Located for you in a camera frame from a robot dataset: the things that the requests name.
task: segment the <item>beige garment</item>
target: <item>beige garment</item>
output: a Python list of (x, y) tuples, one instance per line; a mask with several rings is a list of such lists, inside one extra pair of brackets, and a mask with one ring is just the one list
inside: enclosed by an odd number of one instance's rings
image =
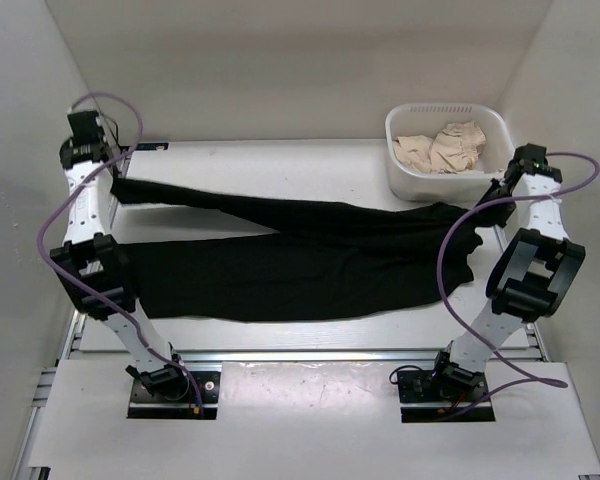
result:
[(418, 135), (416, 137), (398, 137), (397, 142), (393, 142), (393, 150), (400, 163), (415, 168), (422, 173), (435, 173), (431, 169), (429, 153), (433, 139)]
[(486, 137), (475, 122), (450, 123), (435, 140), (418, 135), (398, 137), (396, 158), (422, 173), (483, 173), (474, 170)]

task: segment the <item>black pants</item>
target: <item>black pants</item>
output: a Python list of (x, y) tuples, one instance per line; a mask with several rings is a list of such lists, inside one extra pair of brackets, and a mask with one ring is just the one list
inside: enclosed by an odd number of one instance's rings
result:
[[(221, 195), (132, 179), (116, 179), (112, 193), (123, 204), (217, 209), (279, 232), (123, 245), (150, 318), (326, 320), (436, 302), (438, 248), (466, 212), (443, 203), (387, 212), (344, 203)], [(471, 223), (454, 235), (444, 267), (448, 292), (473, 280), (467, 255), (481, 243)]]

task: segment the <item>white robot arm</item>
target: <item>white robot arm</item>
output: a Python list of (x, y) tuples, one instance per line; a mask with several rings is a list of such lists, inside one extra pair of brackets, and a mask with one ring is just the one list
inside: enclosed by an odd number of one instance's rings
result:
[[(535, 145), (516, 150), (504, 179), (494, 180), (478, 204), (503, 196), (557, 193), (562, 176), (545, 156), (546, 149)], [(513, 204), (491, 207), (484, 210), (481, 220), (504, 226), (514, 209)], [(521, 228), (489, 277), (487, 303), (471, 324), (496, 348), (524, 324), (555, 313), (585, 257), (584, 247), (572, 243), (564, 230), (557, 198), (522, 202), (518, 224)], [(443, 385), (471, 392), (482, 383), (492, 354), (490, 346), (467, 331), (439, 353), (433, 377)]]
[[(60, 159), (70, 192), (103, 162), (109, 160), (102, 118), (96, 111), (70, 113), (73, 136), (60, 149)], [(117, 170), (103, 170), (71, 205), (63, 245), (51, 251), (51, 258), (74, 277), (106, 295), (128, 312), (135, 311), (136, 289), (129, 261), (111, 235), (111, 186)], [(60, 277), (76, 308), (107, 325), (134, 358), (127, 371), (151, 393), (177, 396), (187, 383), (182, 372), (162, 364), (155, 354), (181, 363), (172, 345), (162, 338), (146, 317), (138, 317), (146, 344), (134, 325), (98, 300)]]

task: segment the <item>white basket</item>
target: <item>white basket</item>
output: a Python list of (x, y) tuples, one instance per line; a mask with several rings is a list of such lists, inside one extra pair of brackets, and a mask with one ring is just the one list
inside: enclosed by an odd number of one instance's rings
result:
[[(393, 141), (397, 137), (426, 135), (435, 138), (449, 123), (475, 121), (487, 138), (477, 167), (484, 174), (421, 173), (396, 158)], [(403, 200), (475, 202), (487, 191), (491, 178), (506, 168), (513, 158), (513, 143), (507, 125), (490, 108), (471, 103), (408, 103), (387, 115), (387, 175), (393, 193)]]

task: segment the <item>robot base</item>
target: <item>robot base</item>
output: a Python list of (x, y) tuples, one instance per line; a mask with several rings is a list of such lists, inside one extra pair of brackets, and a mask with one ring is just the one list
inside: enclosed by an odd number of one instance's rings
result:
[(215, 420), (220, 396), (220, 372), (192, 371), (202, 394), (202, 407), (194, 406), (194, 397), (184, 392), (180, 398), (150, 394), (139, 380), (133, 381), (127, 418), (175, 420)]
[[(466, 407), (489, 391), (487, 382), (483, 379), (472, 392), (461, 397), (462, 392), (449, 389), (433, 380), (430, 371), (400, 371), (397, 372), (397, 381), (402, 423), (441, 421), (445, 415)], [(464, 415), (449, 420), (449, 422), (493, 421), (495, 416), (491, 402), (488, 400)]]

